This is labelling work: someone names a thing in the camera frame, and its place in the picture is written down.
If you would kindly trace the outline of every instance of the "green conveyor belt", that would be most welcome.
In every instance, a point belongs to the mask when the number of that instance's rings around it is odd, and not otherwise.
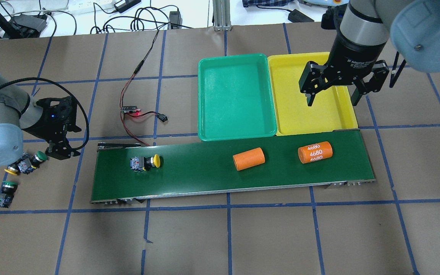
[[[302,164],[297,149],[329,141],[333,157]],[[235,169],[232,155],[260,147],[266,162]],[[158,154],[162,167],[130,169],[130,158]],[[91,202],[373,181],[359,130],[98,151]]]

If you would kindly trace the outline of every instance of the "orange cylinder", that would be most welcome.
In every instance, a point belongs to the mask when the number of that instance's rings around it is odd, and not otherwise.
[[[259,147],[234,155],[233,158],[237,171],[263,164],[266,161],[264,159],[264,153]]]
[[[332,157],[332,146],[328,141],[303,146],[298,148],[298,157],[302,163],[328,159]]]

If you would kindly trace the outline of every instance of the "power strip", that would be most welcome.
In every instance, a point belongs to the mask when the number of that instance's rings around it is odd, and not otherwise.
[[[103,9],[115,8],[115,0],[70,0],[68,5],[68,11],[74,15],[83,14],[88,12],[94,12],[93,3],[100,5]],[[96,7],[96,12],[102,12],[99,7]]]

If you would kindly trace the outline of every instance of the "plastic tray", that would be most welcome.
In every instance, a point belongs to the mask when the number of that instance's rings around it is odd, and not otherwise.
[[[325,64],[328,52],[273,55],[267,60],[276,109],[276,135],[311,134],[358,128],[347,87],[317,94],[313,105],[300,93],[298,80],[307,61]]]
[[[205,58],[198,69],[198,137],[202,141],[276,134],[264,54]]]

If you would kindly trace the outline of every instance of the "plaid cloth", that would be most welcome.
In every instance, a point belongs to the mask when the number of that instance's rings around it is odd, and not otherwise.
[[[249,5],[251,6],[255,6],[255,5],[260,5],[260,6],[284,6],[288,3],[290,3],[293,0],[242,0],[242,4],[243,6],[249,7]]]

